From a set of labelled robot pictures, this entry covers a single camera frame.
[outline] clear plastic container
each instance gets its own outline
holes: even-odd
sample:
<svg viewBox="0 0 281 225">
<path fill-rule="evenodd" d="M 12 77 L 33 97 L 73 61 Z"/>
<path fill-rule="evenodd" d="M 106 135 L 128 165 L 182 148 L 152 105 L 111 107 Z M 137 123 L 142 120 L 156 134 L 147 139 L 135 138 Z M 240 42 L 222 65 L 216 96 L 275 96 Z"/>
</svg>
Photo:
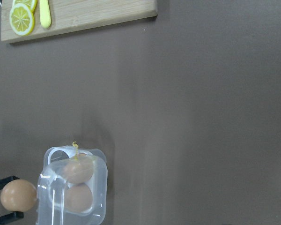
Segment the clear plastic container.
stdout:
<svg viewBox="0 0 281 225">
<path fill-rule="evenodd" d="M 107 167 L 98 149 L 54 147 L 37 184 L 37 225 L 99 225 L 105 217 Z"/>
</svg>

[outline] lemon slice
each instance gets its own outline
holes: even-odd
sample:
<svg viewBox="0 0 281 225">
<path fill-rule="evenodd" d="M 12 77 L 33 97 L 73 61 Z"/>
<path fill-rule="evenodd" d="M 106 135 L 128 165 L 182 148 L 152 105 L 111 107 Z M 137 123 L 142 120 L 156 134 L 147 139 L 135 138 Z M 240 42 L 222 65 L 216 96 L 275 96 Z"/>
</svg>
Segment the lemon slice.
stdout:
<svg viewBox="0 0 281 225">
<path fill-rule="evenodd" d="M 25 36 L 34 28 L 34 16 L 25 4 L 17 3 L 10 10 L 9 23 L 17 35 Z"/>
<path fill-rule="evenodd" d="M 28 6 L 28 8 L 30 9 L 31 12 L 34 11 L 34 9 L 36 8 L 37 5 L 37 0 L 14 0 L 13 1 L 13 6 L 17 3 L 23 3 L 26 6 Z"/>
</svg>

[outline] egg in plastic container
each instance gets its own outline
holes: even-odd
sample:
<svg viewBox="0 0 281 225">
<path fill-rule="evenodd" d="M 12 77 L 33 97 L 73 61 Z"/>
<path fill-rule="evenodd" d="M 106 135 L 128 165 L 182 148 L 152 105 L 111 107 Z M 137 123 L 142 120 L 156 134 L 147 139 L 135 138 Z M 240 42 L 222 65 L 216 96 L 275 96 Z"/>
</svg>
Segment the egg in plastic container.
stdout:
<svg viewBox="0 0 281 225">
<path fill-rule="evenodd" d="M 107 167 L 98 149 L 50 148 L 37 184 L 36 225 L 99 225 L 106 208 Z"/>
</svg>

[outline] knife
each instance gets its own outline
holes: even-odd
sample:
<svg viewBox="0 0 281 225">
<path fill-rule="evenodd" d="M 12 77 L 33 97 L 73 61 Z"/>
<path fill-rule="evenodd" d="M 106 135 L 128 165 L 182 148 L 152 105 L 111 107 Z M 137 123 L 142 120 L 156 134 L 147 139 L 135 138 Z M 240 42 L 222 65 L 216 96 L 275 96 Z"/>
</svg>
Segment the knife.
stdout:
<svg viewBox="0 0 281 225">
<path fill-rule="evenodd" d="M 41 25 L 48 28 L 51 25 L 51 15 L 48 0 L 39 0 L 39 18 Z"/>
</svg>

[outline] yellow string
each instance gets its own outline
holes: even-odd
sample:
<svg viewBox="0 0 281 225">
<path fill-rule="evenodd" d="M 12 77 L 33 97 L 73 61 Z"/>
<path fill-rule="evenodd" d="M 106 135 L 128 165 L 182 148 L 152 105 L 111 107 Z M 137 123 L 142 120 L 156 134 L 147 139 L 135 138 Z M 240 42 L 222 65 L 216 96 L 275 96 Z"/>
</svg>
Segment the yellow string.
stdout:
<svg viewBox="0 0 281 225">
<path fill-rule="evenodd" d="M 76 149 L 76 154 L 75 154 L 75 159 L 78 159 L 78 148 L 79 148 L 79 145 L 77 144 L 77 142 L 73 142 L 72 143 L 73 147 Z"/>
</svg>

